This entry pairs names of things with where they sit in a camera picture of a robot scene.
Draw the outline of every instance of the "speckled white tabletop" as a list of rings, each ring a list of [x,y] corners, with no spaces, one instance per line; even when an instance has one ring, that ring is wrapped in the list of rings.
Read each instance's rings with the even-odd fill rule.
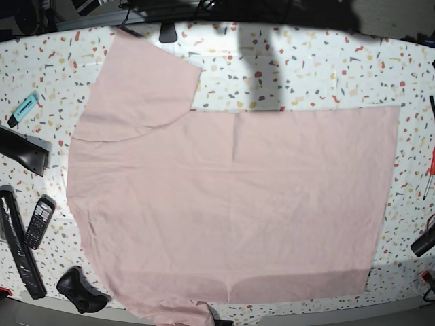
[[[270,314],[353,308],[418,294],[418,273],[435,263],[434,252],[417,259],[409,249],[434,213],[435,185],[426,201],[422,192],[435,146],[435,121],[428,100],[429,95],[435,95],[435,69],[431,65],[435,49],[292,26],[178,23],[178,40],[171,44],[158,41],[158,24],[134,29],[146,41],[203,68],[193,109],[401,107],[391,191],[366,291],[306,302],[210,303],[215,314],[236,324],[256,323]],[[36,90],[39,105],[16,131],[39,137],[51,146],[43,177],[8,158],[1,157],[0,163],[1,184],[14,187],[25,226],[42,194],[57,203],[45,238],[34,251],[50,297],[63,298],[56,283],[76,264],[83,267],[91,284],[104,291],[80,249],[80,234],[66,203],[65,186],[71,134],[116,31],[105,27],[0,43],[0,123],[5,126],[18,104]],[[146,71],[140,73],[146,77]],[[24,290],[4,242],[0,242],[0,287],[11,289],[15,297]],[[109,305],[121,308],[117,302]]]

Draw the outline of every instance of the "pink fabric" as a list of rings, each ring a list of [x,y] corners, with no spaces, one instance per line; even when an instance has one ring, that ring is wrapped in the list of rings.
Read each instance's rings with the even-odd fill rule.
[[[398,108],[190,111],[199,74],[123,32],[109,51],[67,188],[104,285],[138,316],[188,326],[213,324],[199,301],[363,292]]]

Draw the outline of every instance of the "black game controller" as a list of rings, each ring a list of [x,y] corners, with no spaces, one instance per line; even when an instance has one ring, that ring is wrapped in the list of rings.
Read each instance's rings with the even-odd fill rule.
[[[77,308],[80,314],[98,312],[107,304],[104,295],[93,295],[82,284],[79,266],[74,266],[63,274],[57,283],[57,291],[63,294]]]

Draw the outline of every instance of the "red screwdriver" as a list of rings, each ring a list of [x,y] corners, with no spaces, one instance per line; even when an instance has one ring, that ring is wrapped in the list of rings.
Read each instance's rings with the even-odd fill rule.
[[[424,191],[423,200],[425,200],[426,196],[428,195],[429,187],[430,184],[432,183],[432,177],[435,175],[435,148],[434,151],[432,152],[432,163],[430,164],[429,174],[430,174],[429,182],[428,185],[426,186],[426,190]]]

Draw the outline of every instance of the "screwdriver handle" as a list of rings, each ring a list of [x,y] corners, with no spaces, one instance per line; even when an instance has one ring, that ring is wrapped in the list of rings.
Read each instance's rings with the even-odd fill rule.
[[[434,151],[432,153],[432,163],[430,164],[429,174],[435,175],[435,148],[434,148]]]

